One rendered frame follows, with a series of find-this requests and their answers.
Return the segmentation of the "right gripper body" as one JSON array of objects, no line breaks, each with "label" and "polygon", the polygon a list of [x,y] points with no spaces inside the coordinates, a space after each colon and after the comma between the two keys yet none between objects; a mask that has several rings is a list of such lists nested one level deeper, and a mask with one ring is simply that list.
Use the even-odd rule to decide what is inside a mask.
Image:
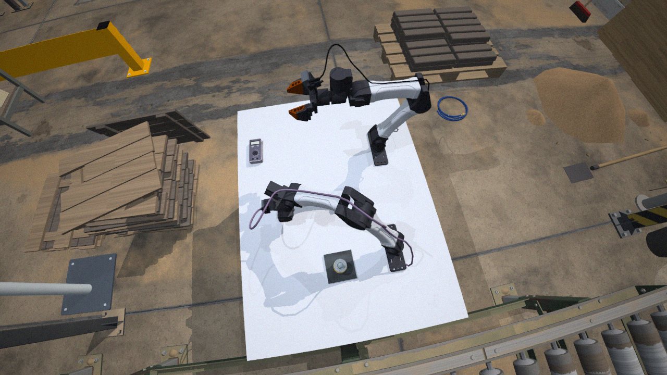
[{"label": "right gripper body", "polygon": [[[308,91],[308,89],[302,84],[303,87],[303,95],[309,95],[310,96],[310,104],[305,104],[305,107],[303,110],[298,111],[297,117],[298,120],[300,121],[308,121],[311,120],[311,116],[313,116],[313,112],[315,114],[318,114],[317,107],[320,105],[330,105],[330,99],[329,99],[329,91],[328,88],[326,89],[317,89],[318,90],[318,99],[315,97],[315,90]],[[312,106],[313,105],[313,106]],[[312,113],[311,113],[312,111]]]}]

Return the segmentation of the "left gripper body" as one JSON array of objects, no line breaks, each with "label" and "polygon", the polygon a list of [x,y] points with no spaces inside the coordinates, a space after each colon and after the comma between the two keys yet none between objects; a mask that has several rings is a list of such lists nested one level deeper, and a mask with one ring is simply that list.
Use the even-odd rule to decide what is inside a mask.
[{"label": "left gripper body", "polygon": [[277,219],[279,220],[279,222],[291,221],[294,216],[294,207],[293,209],[290,209],[290,207],[284,206],[282,203],[282,199],[280,201],[280,207],[281,211],[277,211]]}]

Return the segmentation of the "dark grey steel column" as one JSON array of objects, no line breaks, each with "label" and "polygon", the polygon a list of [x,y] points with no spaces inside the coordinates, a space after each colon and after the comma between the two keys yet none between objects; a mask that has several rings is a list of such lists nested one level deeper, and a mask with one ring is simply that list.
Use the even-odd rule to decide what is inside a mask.
[{"label": "dark grey steel column", "polygon": [[0,349],[98,331],[102,331],[101,337],[124,335],[125,314],[126,308],[108,309],[100,319],[3,330],[0,331]]}]

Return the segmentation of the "dark grey metal shelving rack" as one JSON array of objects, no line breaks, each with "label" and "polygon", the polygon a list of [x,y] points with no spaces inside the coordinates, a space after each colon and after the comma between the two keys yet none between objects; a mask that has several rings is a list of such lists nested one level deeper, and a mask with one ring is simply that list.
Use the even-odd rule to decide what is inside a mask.
[{"label": "dark grey metal shelving rack", "polygon": [[12,83],[10,85],[0,87],[0,126],[7,125],[10,128],[23,133],[27,137],[32,137],[33,133],[31,131],[28,131],[25,128],[15,124],[14,122],[11,122],[10,118],[14,114],[15,107],[18,104],[18,101],[23,92],[26,92],[27,94],[34,97],[36,100],[40,101],[41,104],[45,103],[46,99],[41,97],[39,94],[36,94],[36,92],[26,87],[23,83],[19,82],[17,79],[13,78],[2,69],[0,69],[0,76]]}]

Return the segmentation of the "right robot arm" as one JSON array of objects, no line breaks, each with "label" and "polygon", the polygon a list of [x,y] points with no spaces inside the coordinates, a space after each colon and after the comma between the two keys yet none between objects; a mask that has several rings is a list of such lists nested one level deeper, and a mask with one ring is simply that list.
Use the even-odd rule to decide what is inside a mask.
[{"label": "right robot arm", "polygon": [[[321,81],[315,79],[307,70],[303,71],[301,76],[303,85],[308,91],[315,90],[315,97],[318,99],[317,88],[321,86],[323,79]],[[352,82],[351,69],[334,67],[330,71],[329,99],[332,105],[345,104],[348,99],[350,107],[362,107],[384,99],[406,98],[390,117],[374,125],[367,133],[375,166],[388,164],[386,140],[393,131],[410,117],[426,113],[431,109],[429,90],[425,81],[418,82],[419,79],[424,79],[423,74],[417,72],[414,78],[398,81],[370,81],[370,83],[365,79]]]}]

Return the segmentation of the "coiled blue hose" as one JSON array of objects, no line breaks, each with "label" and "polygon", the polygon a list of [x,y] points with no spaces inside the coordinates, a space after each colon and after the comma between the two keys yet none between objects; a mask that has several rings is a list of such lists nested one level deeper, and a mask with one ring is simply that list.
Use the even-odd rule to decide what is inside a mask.
[{"label": "coiled blue hose", "polygon": [[[443,99],[447,99],[448,97],[449,97],[449,98],[453,98],[453,99],[460,100],[460,102],[461,102],[462,104],[464,104],[466,113],[463,113],[463,114],[460,114],[460,115],[459,115],[459,116],[462,116],[462,118],[459,117],[459,116],[449,116],[449,115],[443,113],[443,111],[441,111],[441,109],[440,109],[440,102],[441,102]],[[441,98],[441,99],[438,101],[438,104],[437,104],[437,105],[438,105],[438,110],[439,110],[439,111],[437,110],[437,113],[439,114],[439,116],[441,116],[443,119],[446,119],[446,120],[449,120],[449,121],[457,121],[457,120],[459,121],[459,120],[462,120],[462,119],[464,119],[465,115],[467,115],[467,112],[468,112],[467,105],[464,103],[464,101],[462,101],[461,99],[458,99],[457,97],[453,97],[453,96],[444,96],[443,98]],[[440,113],[439,113],[439,112],[440,112]],[[447,117],[446,117],[446,116],[447,116]],[[450,119],[449,117],[452,117],[453,119]]]}]

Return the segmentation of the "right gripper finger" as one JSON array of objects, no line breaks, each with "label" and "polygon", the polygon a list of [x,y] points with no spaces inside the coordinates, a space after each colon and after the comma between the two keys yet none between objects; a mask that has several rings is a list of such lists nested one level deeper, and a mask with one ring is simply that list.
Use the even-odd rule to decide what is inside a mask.
[{"label": "right gripper finger", "polygon": [[298,120],[298,117],[297,117],[297,114],[296,114],[296,113],[297,113],[298,111],[303,110],[304,107],[305,107],[305,105],[301,105],[301,106],[299,106],[299,107],[296,107],[296,108],[294,108],[294,109],[289,110],[288,112],[289,112],[289,114],[290,114],[291,116],[293,116],[296,120]]},{"label": "right gripper finger", "polygon": [[287,88],[287,92],[303,95],[302,80],[299,79],[298,81],[291,83],[290,87]]}]

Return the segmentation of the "red and black broom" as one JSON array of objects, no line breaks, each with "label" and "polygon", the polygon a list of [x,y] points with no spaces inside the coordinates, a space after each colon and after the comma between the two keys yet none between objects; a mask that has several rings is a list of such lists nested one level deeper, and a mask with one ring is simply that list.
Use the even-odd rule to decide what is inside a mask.
[{"label": "red and black broom", "polygon": [[592,2],[590,0],[589,2],[586,3],[586,5],[582,5],[581,2],[575,2],[573,5],[571,5],[569,8],[570,10],[573,11],[573,13],[577,16],[579,20],[581,20],[582,23],[586,23],[588,18],[590,17],[591,13],[586,9],[586,6],[588,3]]}]

